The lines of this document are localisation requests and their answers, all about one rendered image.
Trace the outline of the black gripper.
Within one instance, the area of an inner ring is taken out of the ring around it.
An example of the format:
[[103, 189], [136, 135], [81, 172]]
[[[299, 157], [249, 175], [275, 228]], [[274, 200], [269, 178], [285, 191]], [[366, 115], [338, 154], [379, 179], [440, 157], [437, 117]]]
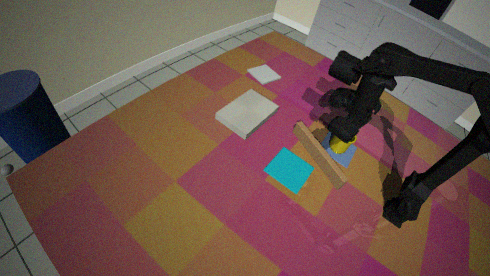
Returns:
[[351, 111], [346, 117], [337, 116], [328, 125], [328, 130], [344, 143], [348, 143], [359, 132], [359, 129], [366, 125], [371, 119], [371, 115], [376, 115], [381, 109], [380, 100], [369, 102], [361, 98], [357, 91], [351, 97]]

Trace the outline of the white flat square pad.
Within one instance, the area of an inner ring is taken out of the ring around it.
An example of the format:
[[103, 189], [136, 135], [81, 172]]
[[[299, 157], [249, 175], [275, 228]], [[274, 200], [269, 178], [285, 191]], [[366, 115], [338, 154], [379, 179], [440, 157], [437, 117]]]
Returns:
[[248, 69], [247, 72], [253, 75], [262, 85], [281, 79], [281, 77], [266, 64]]

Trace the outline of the brown flat bar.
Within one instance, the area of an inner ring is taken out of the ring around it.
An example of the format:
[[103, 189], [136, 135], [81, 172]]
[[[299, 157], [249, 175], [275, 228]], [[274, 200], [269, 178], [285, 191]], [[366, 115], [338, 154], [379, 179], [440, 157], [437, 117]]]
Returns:
[[338, 168], [338, 165], [333, 161], [328, 152], [323, 149], [323, 146], [311, 134], [311, 131], [306, 125], [302, 121], [299, 121], [296, 123], [292, 132], [320, 166], [323, 173], [327, 175], [327, 178], [333, 186], [337, 190], [341, 188], [348, 181], [348, 178]]

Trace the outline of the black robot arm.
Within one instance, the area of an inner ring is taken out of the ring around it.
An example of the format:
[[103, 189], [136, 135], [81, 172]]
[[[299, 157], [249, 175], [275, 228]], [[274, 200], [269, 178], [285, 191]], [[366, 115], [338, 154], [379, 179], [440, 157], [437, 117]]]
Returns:
[[[478, 106], [480, 117], [473, 128], [451, 151], [424, 173], [415, 170], [405, 178], [400, 195], [387, 200], [383, 218], [401, 228], [403, 222], [416, 220], [422, 204], [435, 188], [465, 168], [484, 153], [490, 153], [490, 74], [455, 64], [418, 56], [403, 46], [385, 42], [370, 56], [358, 59], [342, 50], [331, 64], [328, 75], [350, 86], [356, 84], [358, 95], [376, 102], [384, 89], [393, 91], [394, 76], [408, 76], [446, 86], [470, 94]], [[351, 88], [337, 88], [329, 97], [332, 107], [346, 108], [350, 113]]]

